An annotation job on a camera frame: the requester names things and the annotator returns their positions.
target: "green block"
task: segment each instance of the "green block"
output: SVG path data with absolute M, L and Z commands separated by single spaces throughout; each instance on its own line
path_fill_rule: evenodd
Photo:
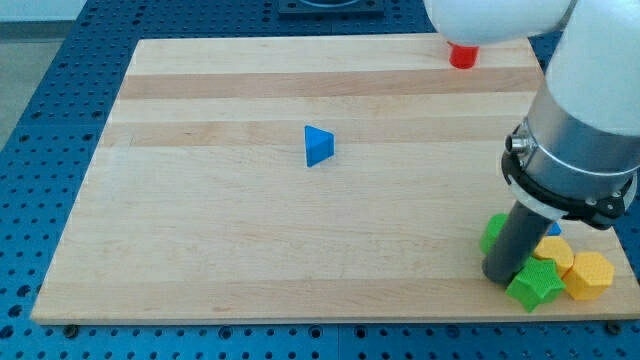
M 530 258 L 507 287 L 507 295 L 532 312 L 536 306 L 555 300 L 565 286 L 558 277 L 555 261 Z
M 500 234 L 500 230 L 506 221 L 507 214 L 495 214 L 491 217 L 480 239 L 480 250 L 482 250 L 483 253 L 489 253 L 489 249 L 491 249 L 493 243 L 496 242 L 498 234 Z

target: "black cylinder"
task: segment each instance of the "black cylinder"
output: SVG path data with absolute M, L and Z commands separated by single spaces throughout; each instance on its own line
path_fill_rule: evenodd
M 482 262 L 485 276 L 495 283 L 508 285 L 553 223 L 517 201 Z

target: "red cap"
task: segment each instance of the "red cap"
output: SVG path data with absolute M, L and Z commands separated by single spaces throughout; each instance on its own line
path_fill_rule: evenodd
M 451 45 L 451 57 L 449 57 L 449 62 L 451 63 L 451 65 L 457 67 L 458 69 L 469 69 L 476 64 L 478 50 L 480 49 L 479 47 L 461 46 L 451 42 L 449 43 L 449 45 Z

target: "green star-shaped block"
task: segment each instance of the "green star-shaped block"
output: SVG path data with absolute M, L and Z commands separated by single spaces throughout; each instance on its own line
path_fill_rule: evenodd
M 507 287 L 507 295 L 532 312 L 539 304 L 555 300 L 565 286 L 558 277 L 555 261 L 530 258 Z

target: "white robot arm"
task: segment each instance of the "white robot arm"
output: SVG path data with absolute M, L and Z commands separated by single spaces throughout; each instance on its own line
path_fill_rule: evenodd
M 606 229 L 640 166 L 640 0 L 425 0 L 451 42 L 477 46 L 564 28 L 502 170 L 517 202 L 483 263 L 507 284 L 559 218 Z

